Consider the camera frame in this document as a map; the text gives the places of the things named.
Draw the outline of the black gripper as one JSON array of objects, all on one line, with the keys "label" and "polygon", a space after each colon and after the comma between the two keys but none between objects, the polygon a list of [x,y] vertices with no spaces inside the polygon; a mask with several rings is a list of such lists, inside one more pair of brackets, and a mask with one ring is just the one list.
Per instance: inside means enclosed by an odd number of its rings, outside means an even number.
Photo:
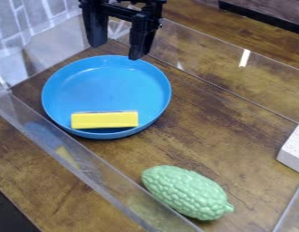
[{"label": "black gripper", "polygon": [[166,0],[78,0],[89,45],[106,43],[109,17],[131,21],[129,59],[139,59],[149,53],[165,4]]}]

